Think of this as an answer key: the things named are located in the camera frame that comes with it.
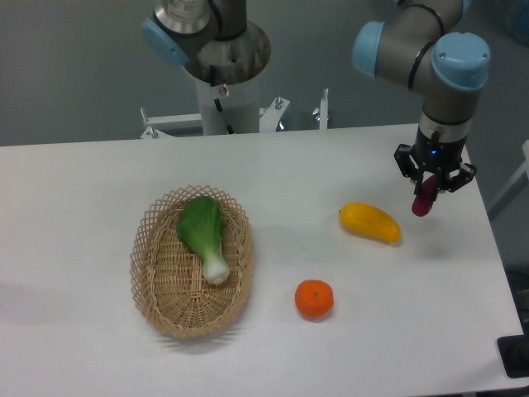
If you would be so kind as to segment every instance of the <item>mango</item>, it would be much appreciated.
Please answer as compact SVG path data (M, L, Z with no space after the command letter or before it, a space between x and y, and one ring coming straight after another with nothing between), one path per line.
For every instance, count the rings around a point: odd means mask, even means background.
M400 226L386 212L367 203L350 202L340 210L340 222L349 232L387 243L399 242Z

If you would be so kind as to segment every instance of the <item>wicker basket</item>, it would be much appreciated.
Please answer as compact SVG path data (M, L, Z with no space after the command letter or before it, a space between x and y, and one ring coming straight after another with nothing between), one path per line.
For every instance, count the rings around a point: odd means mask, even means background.
M176 237L183 206L210 196L224 219L222 254L230 266L220 285L203 278L202 261ZM202 337L227 325L243 308L253 272L250 224L241 206L209 186L166 194L145 212L131 254L132 293L147 322L174 337Z

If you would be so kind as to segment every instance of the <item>gray wall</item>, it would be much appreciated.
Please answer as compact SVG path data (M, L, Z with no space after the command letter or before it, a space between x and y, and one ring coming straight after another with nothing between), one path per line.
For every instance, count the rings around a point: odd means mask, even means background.
M157 59L141 37L151 1L1 0L0 145L136 139L140 107L151 116L198 112L182 70ZM529 48L505 27L505 2L474 0L456 27L491 46L493 61L468 148L484 202L522 163L529 139ZM390 21L389 0L248 0L248 17L272 43L261 106L292 101L289 129L311 129L330 89L331 127L417 122L422 100L354 70L353 41L369 20ZM414 131L410 131L410 141ZM506 265L529 262L529 189L493 222Z

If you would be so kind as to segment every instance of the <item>bok choy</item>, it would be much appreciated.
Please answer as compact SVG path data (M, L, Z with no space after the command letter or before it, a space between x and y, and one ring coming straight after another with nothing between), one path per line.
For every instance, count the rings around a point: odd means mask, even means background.
M203 260L204 278L212 284L224 282L230 268L222 256L222 214L209 196L189 200L176 226L179 240Z

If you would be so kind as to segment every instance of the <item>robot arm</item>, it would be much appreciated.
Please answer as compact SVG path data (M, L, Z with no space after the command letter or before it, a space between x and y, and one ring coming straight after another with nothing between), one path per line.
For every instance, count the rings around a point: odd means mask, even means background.
M368 22L361 29L353 62L373 78L423 96L415 144L400 145L394 157L403 176L415 182L414 194L422 192L424 174L432 174L433 202L437 193L456 191L474 178L476 169L462 164L461 152L487 81L490 49L476 35L446 34L465 13L467 1L397 3L403 12L393 23Z

